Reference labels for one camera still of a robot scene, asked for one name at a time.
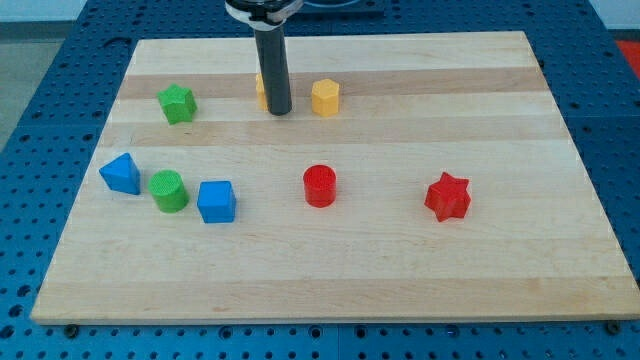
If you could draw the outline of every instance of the green cylinder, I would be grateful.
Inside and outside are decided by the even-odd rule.
[[[184,188],[180,174],[173,170],[161,170],[149,179],[149,192],[158,209],[165,213],[175,213],[189,203],[189,194]]]

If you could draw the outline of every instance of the yellow block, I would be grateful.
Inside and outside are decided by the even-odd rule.
[[[256,93],[258,95],[258,106],[260,106],[262,110],[268,110],[267,96],[264,93],[264,83],[262,82],[262,74],[256,75]]]
[[[311,108],[320,116],[332,116],[340,107],[340,84],[324,79],[313,83],[311,90]]]

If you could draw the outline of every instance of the red star block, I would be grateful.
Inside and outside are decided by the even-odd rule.
[[[436,213],[438,221],[463,218],[471,203],[467,185],[469,179],[454,178],[443,172],[440,181],[429,186],[424,205]]]

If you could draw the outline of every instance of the blue cube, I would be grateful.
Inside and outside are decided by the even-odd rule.
[[[109,189],[140,195],[140,171],[129,153],[118,156],[99,172]]]
[[[206,224],[230,223],[236,217],[236,197],[229,181],[203,181],[198,194],[198,210]]]

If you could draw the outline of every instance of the red cylinder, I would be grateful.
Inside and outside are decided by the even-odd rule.
[[[305,199],[311,206],[326,207],[336,199],[336,173],[326,165],[314,165],[304,172]]]

